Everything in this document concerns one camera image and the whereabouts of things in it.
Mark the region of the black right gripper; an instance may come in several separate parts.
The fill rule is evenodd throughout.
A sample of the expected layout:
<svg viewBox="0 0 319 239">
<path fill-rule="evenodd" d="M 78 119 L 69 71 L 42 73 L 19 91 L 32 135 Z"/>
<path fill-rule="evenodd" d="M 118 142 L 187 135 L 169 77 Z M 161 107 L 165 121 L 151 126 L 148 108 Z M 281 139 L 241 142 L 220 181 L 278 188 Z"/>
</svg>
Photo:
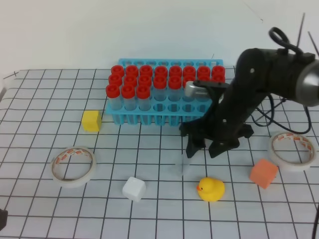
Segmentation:
<svg viewBox="0 0 319 239">
<path fill-rule="evenodd" d="M 213 141 L 208 149 L 211 158 L 238 148 L 238 138 L 244 135 L 242 132 L 247 128 L 243 126 L 245 121 L 268 93 L 235 83 L 196 80 L 194 85 L 205 88 L 212 103 L 204 116 L 180 126 L 181 135 L 188 136 L 187 158 L 192 158 L 205 148 L 206 139 Z"/>
</svg>

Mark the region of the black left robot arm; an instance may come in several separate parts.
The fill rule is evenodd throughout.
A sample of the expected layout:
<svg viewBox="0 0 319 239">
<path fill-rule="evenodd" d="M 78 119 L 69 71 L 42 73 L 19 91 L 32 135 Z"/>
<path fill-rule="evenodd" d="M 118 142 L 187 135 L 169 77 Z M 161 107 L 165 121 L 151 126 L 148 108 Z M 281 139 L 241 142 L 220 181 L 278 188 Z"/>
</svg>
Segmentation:
<svg viewBox="0 0 319 239">
<path fill-rule="evenodd" d="M 6 227 L 8 211 L 0 209 L 0 231 Z"/>
</svg>

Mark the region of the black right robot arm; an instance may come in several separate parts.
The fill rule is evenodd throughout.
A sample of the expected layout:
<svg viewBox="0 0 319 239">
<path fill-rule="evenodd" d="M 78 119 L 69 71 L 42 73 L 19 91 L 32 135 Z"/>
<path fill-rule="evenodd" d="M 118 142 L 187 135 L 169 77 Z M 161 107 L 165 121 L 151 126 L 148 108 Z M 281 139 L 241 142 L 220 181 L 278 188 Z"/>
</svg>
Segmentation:
<svg viewBox="0 0 319 239">
<path fill-rule="evenodd" d="M 193 157 L 209 139 L 209 154 L 214 158 L 237 148 L 239 138 L 252 136 L 254 131 L 245 121 L 269 94 L 317 106 L 319 62 L 312 53 L 252 48 L 240 55 L 231 84 L 199 80 L 191 84 L 194 92 L 204 90 L 212 104 L 203 117 L 181 124 L 181 135 L 188 137 L 186 155 Z"/>
</svg>

